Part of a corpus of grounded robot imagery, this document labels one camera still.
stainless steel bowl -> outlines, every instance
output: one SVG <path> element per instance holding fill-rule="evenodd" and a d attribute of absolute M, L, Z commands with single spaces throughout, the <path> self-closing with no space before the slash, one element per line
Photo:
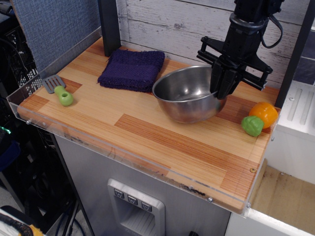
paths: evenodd
<path fill-rule="evenodd" d="M 180 123 L 206 120 L 219 113 L 226 99 L 210 93 L 211 66 L 197 65 L 173 71 L 155 82 L 153 94 L 162 110 Z"/>

wooden plank wall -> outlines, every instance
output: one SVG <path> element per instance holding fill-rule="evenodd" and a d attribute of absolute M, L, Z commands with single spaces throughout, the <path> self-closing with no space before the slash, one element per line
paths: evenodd
<path fill-rule="evenodd" d="M 268 86 L 281 86 L 309 1 L 285 0 L 282 11 L 275 14 L 284 29 L 283 39 L 273 49 L 261 46 L 257 53 L 274 70 Z M 122 44 L 136 50 L 162 50 L 169 59 L 191 65 L 203 64 L 196 58 L 201 37 L 224 41 L 234 8 L 234 0 L 117 0 Z M 266 44 L 273 44 L 279 36 L 270 21 Z M 260 72 L 249 71 L 260 76 Z"/>

green spatula handle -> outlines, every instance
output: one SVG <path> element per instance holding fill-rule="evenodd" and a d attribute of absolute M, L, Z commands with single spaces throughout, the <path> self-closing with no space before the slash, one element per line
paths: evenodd
<path fill-rule="evenodd" d="M 57 94 L 60 103 L 63 106 L 69 106 L 73 102 L 73 96 L 71 93 L 66 91 L 63 86 L 59 85 L 54 88 L 55 94 Z"/>

play kitchen counter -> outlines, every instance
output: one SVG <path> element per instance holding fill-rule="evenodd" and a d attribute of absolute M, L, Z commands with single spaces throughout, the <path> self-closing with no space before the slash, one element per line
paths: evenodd
<path fill-rule="evenodd" d="M 152 94 L 101 87 L 107 62 L 100 39 L 58 73 L 74 97 L 68 107 L 44 87 L 32 91 L 34 81 L 10 105 L 28 123 L 244 214 L 274 125 L 252 137 L 241 120 L 257 102 L 274 104 L 278 90 L 241 83 L 217 116 L 182 124 Z M 166 59 L 158 77 L 186 66 Z"/>

purple towel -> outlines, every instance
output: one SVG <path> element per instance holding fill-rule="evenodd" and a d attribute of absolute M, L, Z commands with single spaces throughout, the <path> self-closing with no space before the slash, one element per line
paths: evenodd
<path fill-rule="evenodd" d="M 164 58 L 165 54 L 161 51 L 132 52 L 118 49 L 112 53 L 97 81 L 107 88 L 151 92 Z"/>

